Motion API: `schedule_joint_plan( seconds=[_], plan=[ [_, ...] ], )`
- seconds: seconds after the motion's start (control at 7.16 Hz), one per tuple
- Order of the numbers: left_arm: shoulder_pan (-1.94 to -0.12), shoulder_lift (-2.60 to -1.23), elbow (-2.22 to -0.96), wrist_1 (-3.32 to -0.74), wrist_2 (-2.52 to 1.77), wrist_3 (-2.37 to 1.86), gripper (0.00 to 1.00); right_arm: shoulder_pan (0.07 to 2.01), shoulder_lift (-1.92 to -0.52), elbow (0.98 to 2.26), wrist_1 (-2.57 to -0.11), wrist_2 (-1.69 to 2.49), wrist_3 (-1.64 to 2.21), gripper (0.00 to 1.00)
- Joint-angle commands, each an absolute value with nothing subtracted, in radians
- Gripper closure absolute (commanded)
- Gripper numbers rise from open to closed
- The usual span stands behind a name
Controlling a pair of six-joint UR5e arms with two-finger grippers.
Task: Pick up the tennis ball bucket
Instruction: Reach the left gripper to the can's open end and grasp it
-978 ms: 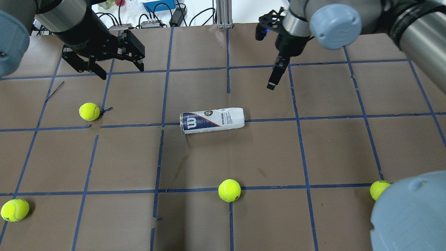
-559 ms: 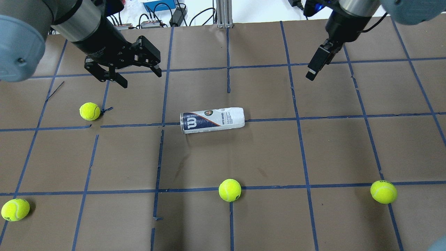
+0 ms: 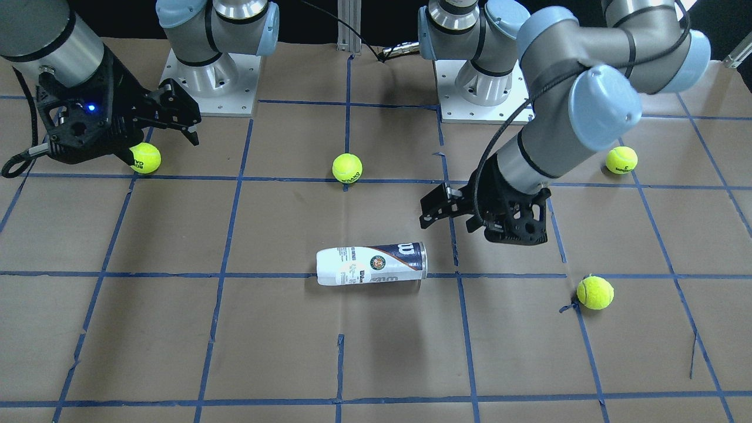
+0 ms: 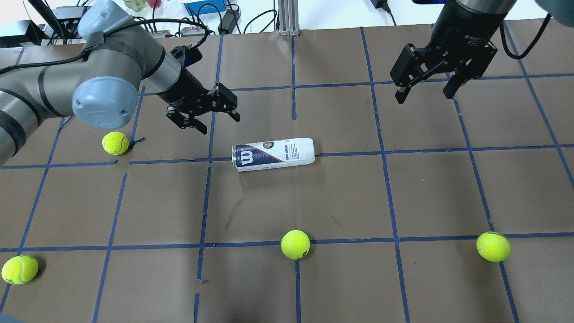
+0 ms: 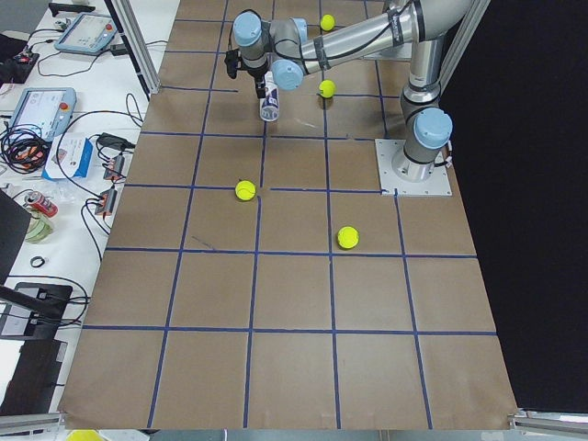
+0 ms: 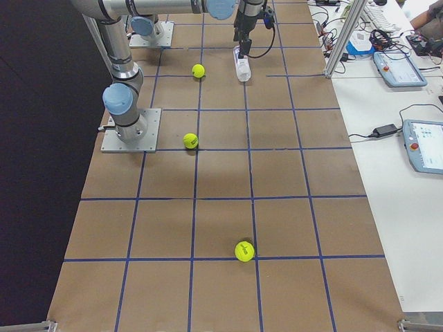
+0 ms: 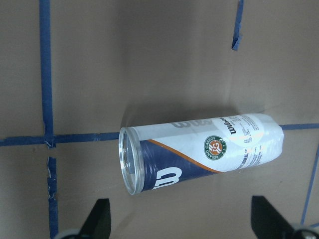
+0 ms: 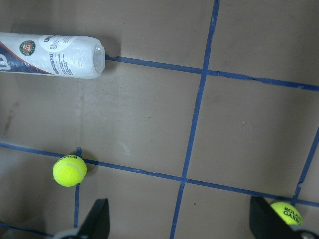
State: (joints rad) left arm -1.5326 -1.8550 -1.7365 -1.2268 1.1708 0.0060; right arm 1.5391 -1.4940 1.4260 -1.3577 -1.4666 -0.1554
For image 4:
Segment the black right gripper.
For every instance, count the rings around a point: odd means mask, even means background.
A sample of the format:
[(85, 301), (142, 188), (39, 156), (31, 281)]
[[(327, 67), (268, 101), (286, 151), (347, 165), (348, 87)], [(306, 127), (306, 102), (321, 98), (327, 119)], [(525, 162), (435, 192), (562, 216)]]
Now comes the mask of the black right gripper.
[(497, 54), (497, 47), (490, 41), (476, 49), (461, 46), (444, 49), (439, 46), (416, 47), (404, 45), (390, 70), (390, 77), (398, 87), (396, 101), (404, 104), (411, 87), (433, 75), (453, 72), (443, 88), (445, 98), (454, 98), (457, 90), (468, 80), (481, 78)]

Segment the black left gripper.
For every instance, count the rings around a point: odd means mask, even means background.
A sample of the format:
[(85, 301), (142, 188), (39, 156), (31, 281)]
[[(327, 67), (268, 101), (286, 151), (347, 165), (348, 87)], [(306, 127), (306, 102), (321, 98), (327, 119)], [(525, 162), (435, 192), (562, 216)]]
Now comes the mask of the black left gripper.
[(189, 96), (184, 98), (178, 107), (170, 104), (166, 111), (166, 116), (174, 123), (180, 123), (180, 128), (190, 127), (207, 134), (207, 126), (196, 119), (207, 112), (217, 112), (228, 114), (235, 122), (240, 122), (240, 114), (237, 112), (238, 97), (224, 84), (217, 83), (214, 88), (205, 94), (200, 94), (199, 98), (192, 99)]

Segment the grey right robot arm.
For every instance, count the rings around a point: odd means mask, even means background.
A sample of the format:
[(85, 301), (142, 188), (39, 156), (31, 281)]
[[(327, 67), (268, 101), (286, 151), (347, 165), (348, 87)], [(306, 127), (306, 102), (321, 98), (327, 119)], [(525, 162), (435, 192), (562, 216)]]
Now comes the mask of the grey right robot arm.
[(397, 102), (403, 104), (412, 87), (432, 75), (454, 73), (443, 89), (448, 99), (468, 80), (481, 78), (498, 51), (491, 39), (514, 5), (514, 0), (447, 0), (429, 43), (406, 44), (390, 71)]

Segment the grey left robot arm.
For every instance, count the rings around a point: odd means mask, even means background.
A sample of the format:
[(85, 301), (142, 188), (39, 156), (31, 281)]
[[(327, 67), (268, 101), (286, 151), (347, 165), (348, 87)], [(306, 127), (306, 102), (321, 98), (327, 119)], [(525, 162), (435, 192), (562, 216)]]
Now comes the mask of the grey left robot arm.
[(137, 148), (135, 161), (207, 159), (206, 144), (197, 144), (193, 130), (210, 134), (203, 123), (204, 114), (221, 112), (239, 120), (239, 114), (253, 116), (263, 104), (248, 104), (236, 92), (272, 92), (286, 94), (308, 88), (341, 88), (345, 99), (348, 87), (379, 85), (369, 80), (371, 59), (364, 58), (360, 79), (350, 82), (315, 82), (305, 74), (344, 72), (343, 67), (327, 64), (328, 57), (347, 53), (344, 47), (322, 50), (322, 57), (307, 57), (314, 67), (303, 66), (297, 49), (304, 40), (282, 40), (277, 36), (264, 45), (256, 35), (240, 38), (224, 35), (209, 45), (210, 59), (221, 60), (214, 73), (215, 86), (203, 86), (190, 68), (179, 62), (162, 43), (152, 38), (137, 21), (106, 0), (90, 9), (81, 20), (79, 33), (87, 39), (76, 57), (52, 62), (20, 64), (1, 72), (1, 165), (18, 155), (34, 133), (50, 118), (75, 116), (84, 130), (70, 133), (78, 148), (72, 157), (83, 157), (90, 127), (100, 130), (122, 129), (135, 125), (133, 117), (141, 87), (145, 94), (156, 95), (158, 108), (174, 117), (176, 131), (166, 131), (166, 121), (158, 117), (156, 125), (145, 118), (142, 125), (146, 141)]

